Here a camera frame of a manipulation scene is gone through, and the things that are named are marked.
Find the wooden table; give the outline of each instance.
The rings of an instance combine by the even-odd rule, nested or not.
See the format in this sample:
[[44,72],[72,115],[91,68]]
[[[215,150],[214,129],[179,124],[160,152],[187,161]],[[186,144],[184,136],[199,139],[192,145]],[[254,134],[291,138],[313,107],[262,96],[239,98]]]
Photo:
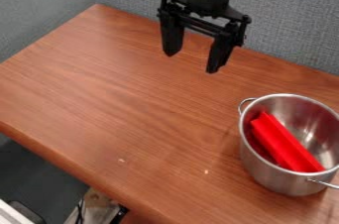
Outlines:
[[339,78],[244,49],[208,74],[210,45],[187,34],[170,58],[156,22],[92,6],[0,64],[0,131],[154,223],[338,223],[338,191],[254,182],[238,106],[293,92],[339,110]]

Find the metal pot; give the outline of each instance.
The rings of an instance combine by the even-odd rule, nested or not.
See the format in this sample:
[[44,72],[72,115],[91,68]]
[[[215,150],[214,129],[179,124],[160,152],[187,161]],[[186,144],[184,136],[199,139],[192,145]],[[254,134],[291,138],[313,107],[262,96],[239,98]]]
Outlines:
[[[246,110],[243,106],[252,102]],[[250,121],[266,111],[283,124],[326,168],[322,172],[297,172],[280,168],[255,144]],[[271,94],[246,99],[239,107],[242,161],[259,184],[291,196],[317,193],[331,184],[339,168],[339,116],[321,102],[295,94]]]

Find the pot rim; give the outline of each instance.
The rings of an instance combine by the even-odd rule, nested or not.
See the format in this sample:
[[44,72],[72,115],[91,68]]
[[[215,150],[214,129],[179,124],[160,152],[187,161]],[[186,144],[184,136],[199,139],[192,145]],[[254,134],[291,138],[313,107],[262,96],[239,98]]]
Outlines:
[[286,173],[290,173],[290,174],[295,174],[295,175],[302,175],[302,176],[318,176],[318,175],[323,175],[323,174],[329,174],[331,172],[335,172],[337,169],[339,168],[339,164],[331,168],[331,169],[327,169],[326,171],[321,171],[321,172],[298,172],[298,171],[293,171],[290,169],[286,169],[286,168],[282,168],[279,166],[276,166],[275,164],[272,164],[267,159],[264,159],[259,153],[255,151],[255,149],[252,148],[250,142],[248,142],[248,139],[246,137],[246,134],[244,134],[244,117],[248,113],[248,111],[251,110],[251,108],[263,100],[266,99],[270,99],[272,97],[297,97],[297,98],[302,98],[303,100],[307,100],[310,102],[313,102],[314,104],[322,106],[337,118],[338,122],[339,122],[339,115],[338,113],[327,106],[325,105],[322,102],[303,96],[303,95],[298,95],[298,94],[291,94],[291,93],[274,93],[274,94],[268,94],[263,97],[259,97],[256,100],[254,100],[254,102],[247,106],[244,112],[242,113],[242,117],[240,117],[240,122],[239,122],[239,129],[240,129],[240,135],[242,135],[242,139],[243,139],[243,142],[247,146],[247,148],[251,150],[251,152],[254,153],[254,155],[259,158],[259,160],[266,163],[268,166],[271,166],[272,168],[280,170],[282,172],[286,172]]

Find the pot handle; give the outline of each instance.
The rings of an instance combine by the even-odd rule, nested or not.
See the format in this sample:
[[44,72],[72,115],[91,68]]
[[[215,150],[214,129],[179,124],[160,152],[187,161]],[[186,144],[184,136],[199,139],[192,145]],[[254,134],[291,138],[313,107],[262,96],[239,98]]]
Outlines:
[[331,184],[329,182],[325,182],[325,181],[321,181],[321,180],[317,180],[317,179],[313,179],[313,178],[309,178],[307,181],[311,181],[311,182],[315,182],[318,184],[322,184],[322,185],[325,185],[325,186],[327,186],[330,188],[339,189],[339,185],[334,185],[334,184]]
[[239,114],[240,114],[240,115],[243,115],[243,106],[244,106],[244,104],[246,104],[247,102],[255,101],[255,100],[256,100],[256,98],[248,98],[248,99],[246,99],[246,100],[239,104]]

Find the red object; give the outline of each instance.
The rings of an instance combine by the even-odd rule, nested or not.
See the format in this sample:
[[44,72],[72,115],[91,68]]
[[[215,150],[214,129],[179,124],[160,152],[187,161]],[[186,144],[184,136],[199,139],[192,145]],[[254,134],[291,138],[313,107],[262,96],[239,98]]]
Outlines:
[[319,161],[272,115],[260,112],[251,125],[255,138],[282,168],[299,172],[325,171]]

